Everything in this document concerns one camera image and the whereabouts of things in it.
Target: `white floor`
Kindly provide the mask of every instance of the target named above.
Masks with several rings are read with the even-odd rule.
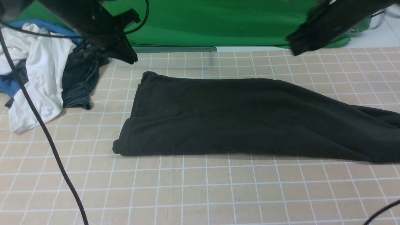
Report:
[[[388,10],[400,15],[400,7],[392,6]],[[359,33],[352,37],[346,48],[367,48],[367,47],[398,47],[400,46],[400,18],[385,16],[382,25],[374,30],[378,24],[379,16],[372,19],[370,30]],[[238,47],[217,47],[219,52],[241,52],[241,51],[266,51],[279,49],[277,47],[259,46],[238,46]]]

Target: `black cloth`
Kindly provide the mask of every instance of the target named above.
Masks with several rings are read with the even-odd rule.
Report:
[[[26,60],[17,65],[19,77],[26,84],[28,76],[25,67]],[[62,100],[63,108],[81,107],[91,109],[90,93],[94,90],[100,77],[100,67],[110,61],[98,53],[92,52],[86,57],[76,57],[74,54],[68,56],[64,72],[62,74]],[[10,99],[5,106],[11,108],[14,99]]]
[[[143,74],[113,151],[124,156],[252,153],[400,162],[400,114],[262,78]]]

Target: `green screen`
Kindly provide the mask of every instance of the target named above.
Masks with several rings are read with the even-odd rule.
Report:
[[[306,19],[316,0],[149,0],[146,25],[128,35],[132,45],[166,46],[276,46],[287,45],[285,37]],[[144,18],[144,0],[106,2],[111,14],[134,8]],[[61,21],[35,2],[23,19]],[[360,25],[368,27],[369,21]],[[343,37],[333,45],[350,41]]]

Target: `grid mat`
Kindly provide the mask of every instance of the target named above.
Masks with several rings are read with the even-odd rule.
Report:
[[[400,165],[250,155],[122,157],[112,142],[148,70],[186,78],[273,78],[400,113],[400,48],[139,54],[101,68],[93,108],[48,123],[90,225],[359,225],[400,198]],[[0,95],[0,102],[7,101]],[[81,225],[40,128],[9,131],[0,107],[0,223]],[[400,224],[400,207],[374,224]]]

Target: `cable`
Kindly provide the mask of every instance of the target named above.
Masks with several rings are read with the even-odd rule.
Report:
[[[35,115],[36,119],[38,120],[40,126],[43,129],[44,134],[46,135],[46,138],[50,144],[51,150],[53,151],[54,157],[56,158],[57,165],[60,168],[62,176],[64,177],[65,182],[68,184],[68,187],[71,189],[71,192],[74,195],[76,203],[78,204],[78,207],[79,207],[80,214],[82,215],[83,223],[84,223],[84,225],[89,225],[88,218],[85,213],[85,209],[83,208],[82,202],[79,199],[79,195],[76,192],[75,187],[72,185],[72,182],[68,178],[68,175],[64,169],[64,166],[62,165],[60,156],[58,155],[58,152],[57,152],[56,146],[54,145],[53,139],[51,138],[49,131],[47,130],[46,126],[44,125],[44,122],[43,122],[42,118],[40,117],[38,111],[36,110],[35,106],[33,105],[33,102],[30,99],[29,94],[26,91],[26,88],[25,88],[21,78],[18,76],[17,69],[15,68],[15,65],[11,59],[10,53],[8,52],[8,48],[6,46],[6,42],[4,41],[4,37],[3,37],[3,33],[1,31],[1,29],[0,29],[0,44],[1,44],[1,47],[3,48],[3,52],[4,52],[4,55],[6,56],[7,62],[11,67],[12,73],[14,74],[14,77],[17,79],[17,82],[20,85],[22,93],[24,94],[29,107],[32,109],[33,114]]]
[[[374,220],[376,217],[378,217],[379,215],[381,215],[381,214],[384,213],[385,211],[387,211],[387,210],[389,210],[389,209],[391,209],[391,208],[393,208],[393,207],[395,207],[395,206],[397,206],[397,205],[400,205],[400,199],[397,200],[397,201],[395,201],[395,202],[390,203],[389,205],[387,205],[387,206],[381,208],[379,211],[377,211],[376,213],[374,213],[374,214],[364,223],[364,225],[370,224],[370,222],[371,222],[372,220]]]
[[[93,35],[77,35],[77,36],[60,36],[60,35],[52,35],[52,34],[41,34],[41,33],[37,33],[37,32],[32,32],[32,31],[28,31],[28,30],[23,30],[20,28],[16,28],[13,27],[9,24],[7,24],[6,22],[0,20],[0,24],[3,25],[4,27],[7,27],[11,30],[16,30],[25,34],[32,34],[32,35],[37,35],[37,36],[42,36],[42,37],[48,37],[48,38],[96,38],[96,37],[119,37],[119,36],[123,36],[123,35],[127,35],[127,34],[131,34],[134,33],[138,30],[140,30],[147,22],[147,19],[149,17],[149,11],[150,11],[150,4],[148,0],[144,0],[146,2],[146,15],[144,16],[144,19],[142,20],[142,22],[134,29],[125,31],[124,33],[119,33],[119,34],[93,34]]]

